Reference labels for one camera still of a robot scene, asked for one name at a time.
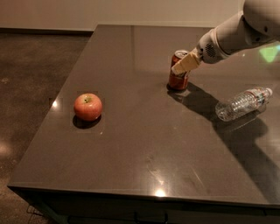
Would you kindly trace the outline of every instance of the table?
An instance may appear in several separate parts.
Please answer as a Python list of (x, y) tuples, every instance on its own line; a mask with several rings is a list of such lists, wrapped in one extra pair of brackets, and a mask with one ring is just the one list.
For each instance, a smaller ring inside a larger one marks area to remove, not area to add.
[[(279, 222), (279, 47), (202, 64), (170, 90), (172, 55), (208, 30), (99, 25), (8, 187), (58, 223)], [(255, 86), (274, 92), (264, 112), (217, 118)], [(103, 103), (90, 124), (73, 112), (86, 92)]]

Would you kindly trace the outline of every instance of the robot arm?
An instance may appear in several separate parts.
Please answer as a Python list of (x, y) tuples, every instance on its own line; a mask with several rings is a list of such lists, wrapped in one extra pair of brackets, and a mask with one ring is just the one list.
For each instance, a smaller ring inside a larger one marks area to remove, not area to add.
[(197, 46), (172, 67), (175, 74), (203, 61), (214, 64), (244, 49), (280, 39), (280, 1), (246, 0), (243, 11), (206, 33)]

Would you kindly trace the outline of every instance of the can top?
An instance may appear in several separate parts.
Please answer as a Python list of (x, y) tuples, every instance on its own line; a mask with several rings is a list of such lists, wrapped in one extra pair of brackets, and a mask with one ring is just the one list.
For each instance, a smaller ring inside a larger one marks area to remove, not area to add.
[(187, 50), (177, 50), (175, 56), (179, 59), (183, 59), (189, 52)]

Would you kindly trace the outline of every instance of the gray tabletop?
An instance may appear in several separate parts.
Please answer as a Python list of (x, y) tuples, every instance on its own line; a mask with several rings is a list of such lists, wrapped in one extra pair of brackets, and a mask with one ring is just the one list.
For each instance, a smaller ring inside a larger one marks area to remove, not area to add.
[[(172, 55), (207, 31), (98, 26), (9, 186), (279, 207), (277, 44), (203, 64), (186, 91), (168, 90)], [(274, 92), (264, 112), (216, 117), (218, 101), (255, 86)], [(73, 112), (85, 92), (104, 107), (89, 125)]]

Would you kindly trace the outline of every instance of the soda can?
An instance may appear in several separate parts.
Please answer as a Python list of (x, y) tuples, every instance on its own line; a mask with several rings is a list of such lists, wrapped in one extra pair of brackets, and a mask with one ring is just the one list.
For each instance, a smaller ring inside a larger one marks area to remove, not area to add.
[[(186, 50), (177, 50), (171, 60), (171, 67), (173, 67), (179, 60), (182, 60), (188, 51)], [(189, 78), (190, 72), (185, 72), (181, 74), (175, 74), (172, 70), (169, 75), (168, 86), (174, 90), (185, 90)]]

